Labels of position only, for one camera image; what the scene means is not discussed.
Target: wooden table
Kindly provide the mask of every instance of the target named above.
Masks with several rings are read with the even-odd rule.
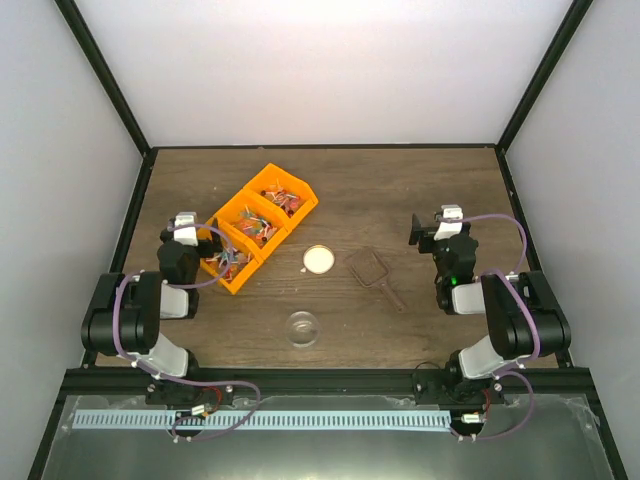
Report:
[[[407,244],[411,214],[432,220],[441,204],[466,216],[511,214],[492,149],[164,149],[158,154],[125,272],[157,269],[158,235],[180,211],[208,219],[268,162],[308,182],[319,205],[236,296],[214,285],[200,292],[193,320],[163,321],[161,331],[204,366],[412,367],[443,364],[487,334],[483,316],[447,316],[436,304],[430,255]],[[472,226],[476,272],[512,269],[516,228],[490,220]],[[330,247],[335,266],[301,273],[311,245]],[[365,245],[392,267],[391,285],[408,305],[398,314],[379,290],[362,288],[344,258]],[[209,278],[200,273],[198,279]],[[307,349],[288,343],[285,322],[306,310],[321,324]],[[99,364],[117,359],[100,358]],[[553,361],[543,361],[555,365]]]

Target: orange bin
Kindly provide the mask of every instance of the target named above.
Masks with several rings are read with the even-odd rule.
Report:
[[[211,217],[206,222],[207,225],[213,225],[214,218],[215,217]],[[224,278],[218,280],[221,285],[223,285],[227,290],[235,295],[238,290],[240,290],[240,287],[242,287],[242,285],[244,285],[245,282],[249,280],[249,277],[253,275],[264,262],[258,257],[257,249],[251,248],[251,244],[243,238],[243,235],[238,234],[237,230],[231,225],[226,223],[224,220],[218,220],[218,229],[229,236],[229,238],[231,239],[231,243],[233,243],[233,246],[235,248],[240,250],[245,255],[251,254],[251,260],[249,261],[249,263],[247,263],[247,265],[245,265],[245,267],[235,277],[233,277],[230,282],[228,282]],[[199,229],[198,238],[210,240],[211,231],[205,230],[204,228]],[[217,264],[215,263],[208,263],[206,260],[200,260],[200,268],[202,268],[212,277],[218,275],[218,268]]]
[[[275,203],[274,195],[270,197],[266,193],[274,188],[283,189],[297,197],[297,209],[291,215]],[[263,168],[207,221],[207,225],[212,225],[214,219],[217,219],[218,228],[229,235],[233,246],[245,255],[251,254],[251,261],[231,282],[220,279],[220,283],[235,295],[316,205],[318,197],[307,183],[272,163]],[[254,231],[243,223],[247,217],[259,220],[258,223],[266,226],[267,231],[274,229],[275,233],[270,233],[268,239],[255,235]],[[198,238],[211,238],[211,232],[200,229]],[[203,259],[200,266],[210,275],[217,275],[215,263],[210,264]]]

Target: clear plastic cup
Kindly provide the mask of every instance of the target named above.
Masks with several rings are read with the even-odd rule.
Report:
[[[286,335],[294,347],[310,347],[320,336],[320,323],[309,312],[296,312],[287,320]]]

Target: black cable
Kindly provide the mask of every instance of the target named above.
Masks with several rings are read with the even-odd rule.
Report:
[[[415,368],[413,369],[414,374],[422,365],[431,365],[432,367],[436,367],[440,372],[444,372],[444,369],[440,365],[438,365],[437,363],[432,362],[430,360],[426,360],[424,362],[420,362],[418,365],[415,366]],[[442,391],[444,392],[444,394],[447,396],[447,398],[449,400],[451,400],[453,403],[455,403],[457,405],[464,405],[465,403],[467,403],[469,400],[471,400],[476,395],[476,392],[468,392],[466,395],[470,395],[470,396],[465,396],[464,392],[462,392],[460,394],[461,399],[460,400],[456,400],[455,398],[453,398],[451,396],[451,394],[449,393],[449,390],[446,387],[443,388]]]
[[[438,365],[436,362],[431,362],[429,360],[427,360],[426,362],[420,362],[418,365],[416,365],[414,370],[417,370],[422,365],[431,365],[432,367],[436,367],[438,370],[442,371],[442,367],[440,365]]]

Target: purple cable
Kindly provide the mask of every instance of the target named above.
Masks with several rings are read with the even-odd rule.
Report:
[[[168,231],[170,232],[175,232],[176,230],[182,230],[183,228],[191,228],[191,227],[199,227],[199,228],[205,228],[213,233],[217,233],[218,235],[220,235],[222,237],[222,239],[224,241],[227,242],[227,248],[231,249],[231,251],[233,252],[233,243],[231,243],[231,240],[229,239],[229,237],[222,232],[221,230],[218,230],[215,227],[212,227],[210,225],[205,225],[204,223],[191,223],[189,225],[180,225],[179,227],[171,227],[169,226],[167,228]],[[227,265],[222,269],[222,271],[216,276],[213,277],[211,280],[207,280],[206,282],[201,282],[201,283],[192,283],[190,285],[169,285],[170,287],[173,288],[180,288],[182,290],[189,290],[189,289],[193,289],[193,288],[202,288],[202,287],[208,287],[209,285],[213,285],[214,283],[216,283],[218,280],[220,280],[222,277],[224,277],[227,272],[229,271],[229,269],[231,268],[231,262],[227,262]]]
[[[227,244],[233,248],[231,241],[229,241],[229,239],[227,238],[227,236],[222,233],[220,230],[218,230],[217,228],[211,227],[209,225],[203,225],[203,224],[191,224],[191,225],[182,225],[180,227],[174,228],[173,230],[180,230],[182,228],[188,228],[188,227],[201,227],[201,228],[206,228],[208,230],[211,230],[212,232],[218,233],[218,235],[220,235],[224,240],[227,240]],[[176,287],[179,288],[200,288],[201,286],[207,286],[207,285],[211,285],[212,283],[217,282],[220,277],[222,275],[224,275],[228,269],[231,267],[231,264],[228,263],[227,267],[225,270],[222,271],[222,273],[220,273],[217,277],[215,277],[213,280],[207,281],[207,282],[202,282],[199,284],[193,284],[193,285],[175,285]],[[225,435],[227,433],[232,432],[233,430],[235,430],[236,428],[238,428],[239,426],[243,425],[244,423],[247,422],[247,420],[249,420],[249,418],[251,418],[251,416],[256,413],[256,411],[258,410],[258,406],[260,405],[260,389],[258,388],[258,386],[254,383],[251,382],[245,382],[242,380],[230,380],[227,382],[195,382],[193,380],[186,380],[184,378],[179,378],[179,377],[174,377],[172,375],[166,375],[164,373],[161,372],[156,372],[153,369],[149,368],[147,365],[144,364],[143,361],[139,361],[137,360],[135,357],[129,355],[127,352],[125,352],[124,348],[122,347],[122,342],[120,340],[120,305],[122,305],[122,297],[124,296],[124,291],[125,288],[127,287],[127,285],[129,284],[129,282],[131,281],[131,279],[134,277],[133,273],[130,273],[128,275],[125,275],[124,279],[122,279],[122,282],[120,283],[120,285],[118,286],[118,288],[116,288],[116,298],[113,302],[113,344],[116,347],[116,351],[118,352],[118,355],[120,355],[122,358],[129,360],[130,362],[135,363],[141,370],[147,372],[148,374],[152,375],[154,378],[160,378],[160,379],[165,379],[165,380],[169,380],[171,382],[175,382],[175,383],[181,383],[183,385],[191,385],[193,387],[226,387],[227,385],[232,385],[232,386],[237,386],[237,387],[247,387],[247,388],[251,388],[254,392],[256,392],[256,405],[249,410],[249,412],[247,412],[247,414],[241,418],[238,422],[236,422],[235,424],[231,425],[229,428],[225,429],[225,430],[221,430],[219,432],[214,433],[213,435],[208,435],[208,436],[198,436],[197,440],[201,441],[201,440],[208,440],[211,438],[215,438],[215,437],[220,437],[222,435]],[[179,422],[176,422],[172,428],[172,432],[174,433],[175,436],[175,427],[179,425]]]
[[[538,334],[538,327],[536,327],[536,322],[533,321],[531,312],[529,311],[525,303],[522,301],[522,298],[520,298],[520,295],[518,295],[518,292],[516,292],[516,289],[513,288],[513,285],[511,285],[511,282],[507,280],[507,277],[505,277],[500,270],[498,270],[497,268],[490,268],[486,272],[482,272],[482,275],[480,276],[483,277],[485,275],[495,275],[496,277],[498,277],[500,281],[504,284],[504,286],[507,287],[507,290],[509,291],[513,299],[516,301],[518,308],[524,315],[524,318],[527,321],[527,324],[529,325],[529,329],[531,330],[531,338],[533,339],[533,352],[531,352],[531,356],[528,357],[526,360],[527,361],[535,360],[540,355],[540,335]]]
[[[120,341],[120,305],[122,304],[122,297],[124,295],[124,290],[134,275],[135,274],[130,273],[124,277],[124,279],[116,289],[116,298],[115,298],[115,301],[113,302],[113,343],[116,347],[116,351],[118,352],[118,355],[120,355],[122,358],[126,360],[129,360],[130,362],[135,363],[138,366],[138,368],[152,375],[154,378],[160,378],[160,379],[169,380],[175,383],[181,383],[183,385],[191,385],[193,387],[203,387],[203,388],[204,387],[226,387],[227,385],[233,385],[238,387],[248,387],[248,388],[251,388],[254,392],[256,392],[255,406],[251,410],[249,410],[247,414],[244,417],[242,417],[239,421],[231,425],[229,428],[216,432],[213,435],[207,435],[207,436],[199,435],[198,437],[194,437],[192,440],[202,441],[202,440],[209,440],[215,437],[220,437],[222,435],[225,435],[227,433],[234,431],[239,426],[246,423],[249,420],[249,418],[251,418],[251,416],[254,413],[256,413],[256,411],[258,410],[258,406],[260,405],[260,389],[256,384],[251,382],[244,382],[242,380],[230,380],[227,382],[195,382],[193,380],[185,380],[184,378],[174,377],[172,375],[165,375],[164,373],[156,372],[153,369],[149,368],[147,365],[145,365],[143,361],[137,360],[135,357],[129,355],[127,352],[124,351],[124,349],[122,348],[122,342]],[[172,427],[172,432],[174,433],[174,436],[175,436],[175,427],[178,426],[179,424],[180,424],[180,421],[176,422]]]
[[[499,438],[504,438],[508,435],[511,435],[512,433],[517,432],[522,427],[524,427],[529,422],[529,420],[531,420],[531,417],[533,416],[533,410],[535,408],[535,399],[533,397],[533,387],[531,386],[531,383],[529,382],[529,380],[527,380],[527,377],[525,377],[521,373],[511,372],[511,371],[504,372],[502,376],[518,377],[520,380],[522,380],[522,383],[524,383],[524,386],[527,388],[527,391],[529,392],[529,409],[527,410],[527,414],[520,421],[520,423],[517,424],[515,427],[510,428],[509,430],[506,430],[501,433],[496,433],[495,435],[489,435],[487,437],[476,437],[476,440],[497,440]],[[453,428],[451,429],[451,433],[453,433],[453,435],[458,438],[462,438],[462,435],[456,432]]]
[[[503,220],[509,220],[512,223],[515,223],[516,227],[520,231],[520,238],[522,239],[522,253],[520,254],[520,260],[516,265],[516,268],[513,269],[513,272],[517,272],[520,270],[524,259],[527,256],[527,234],[524,231],[520,222],[518,222],[515,218],[510,217],[509,215],[505,215],[503,213],[487,213],[486,215],[477,215],[475,217],[467,217],[467,218],[442,218],[440,221],[444,223],[462,223],[462,222],[475,222],[476,220],[486,220],[488,218],[501,218]]]

